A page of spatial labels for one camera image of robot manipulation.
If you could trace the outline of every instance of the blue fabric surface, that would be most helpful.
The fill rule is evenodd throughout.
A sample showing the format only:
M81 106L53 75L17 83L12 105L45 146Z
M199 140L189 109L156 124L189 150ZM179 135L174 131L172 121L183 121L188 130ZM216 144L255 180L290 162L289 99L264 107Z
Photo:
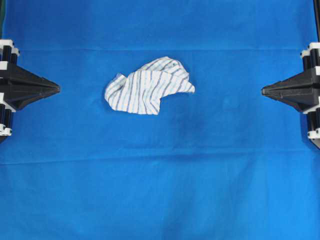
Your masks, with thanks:
M311 1L10 0L3 37L61 93L0 145L1 240L320 239L320 157L260 89L302 70ZM194 95L115 112L116 73L182 62Z

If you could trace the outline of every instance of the striped towel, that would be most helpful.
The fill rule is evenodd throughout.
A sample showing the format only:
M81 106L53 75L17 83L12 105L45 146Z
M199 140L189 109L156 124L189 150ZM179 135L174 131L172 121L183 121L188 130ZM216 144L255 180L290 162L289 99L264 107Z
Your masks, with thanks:
M194 93L189 73L169 57L147 63L128 77L118 73L107 86L105 100L115 111L158 115L160 99L175 93Z

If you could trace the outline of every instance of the blue backdrop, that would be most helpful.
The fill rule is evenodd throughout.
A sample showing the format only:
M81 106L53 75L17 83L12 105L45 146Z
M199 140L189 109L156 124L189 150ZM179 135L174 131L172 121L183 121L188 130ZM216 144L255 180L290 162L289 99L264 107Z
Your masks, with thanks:
M320 151L261 96L302 71L312 1L9 0L3 37L61 93L0 145L1 240L320 239ZM112 111L109 81L163 56L196 93Z

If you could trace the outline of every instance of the black rod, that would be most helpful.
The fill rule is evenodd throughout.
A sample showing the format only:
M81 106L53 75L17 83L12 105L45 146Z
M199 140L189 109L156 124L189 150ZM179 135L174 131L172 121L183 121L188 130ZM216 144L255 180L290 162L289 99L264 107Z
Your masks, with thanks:
M318 42L320 42L320 0L313 0L313 7L316 24L316 33L318 36Z

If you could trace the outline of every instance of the crumpled cloth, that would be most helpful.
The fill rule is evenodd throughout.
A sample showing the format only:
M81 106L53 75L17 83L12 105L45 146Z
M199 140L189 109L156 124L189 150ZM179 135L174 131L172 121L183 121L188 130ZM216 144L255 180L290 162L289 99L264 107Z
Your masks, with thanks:
M161 98L195 90L181 62L166 56L145 64L128 77L118 73L107 86L104 98L115 111L158 115Z

